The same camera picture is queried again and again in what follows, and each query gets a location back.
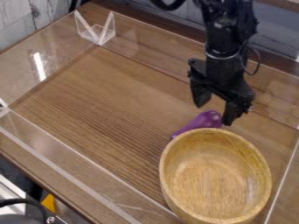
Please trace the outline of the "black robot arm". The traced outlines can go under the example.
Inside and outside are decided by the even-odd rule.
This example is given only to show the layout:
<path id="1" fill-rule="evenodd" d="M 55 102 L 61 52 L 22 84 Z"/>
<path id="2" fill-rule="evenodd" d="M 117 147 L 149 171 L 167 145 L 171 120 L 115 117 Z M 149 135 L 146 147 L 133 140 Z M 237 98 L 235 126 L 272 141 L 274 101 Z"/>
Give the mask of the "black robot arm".
<path id="1" fill-rule="evenodd" d="M 252 37 L 258 33 L 253 0 L 193 0 L 206 25 L 206 60 L 189 59 L 191 95 L 202 107 L 214 95 L 226 101 L 222 123 L 230 126 L 246 114 L 257 94 L 245 76 Z"/>

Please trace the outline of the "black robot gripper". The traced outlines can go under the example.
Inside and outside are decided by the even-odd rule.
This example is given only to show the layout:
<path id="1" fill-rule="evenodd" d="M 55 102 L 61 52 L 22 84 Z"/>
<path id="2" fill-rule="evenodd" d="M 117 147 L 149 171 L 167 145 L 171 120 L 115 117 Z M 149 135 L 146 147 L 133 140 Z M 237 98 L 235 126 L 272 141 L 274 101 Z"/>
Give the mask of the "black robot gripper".
<path id="1" fill-rule="evenodd" d="M 209 56 L 206 60 L 189 60 L 189 78 L 191 81 L 191 95 L 201 108 L 215 94 L 226 101 L 222 122 L 230 126 L 249 112 L 257 94 L 245 79 L 249 55 L 244 52 L 230 57 Z"/>

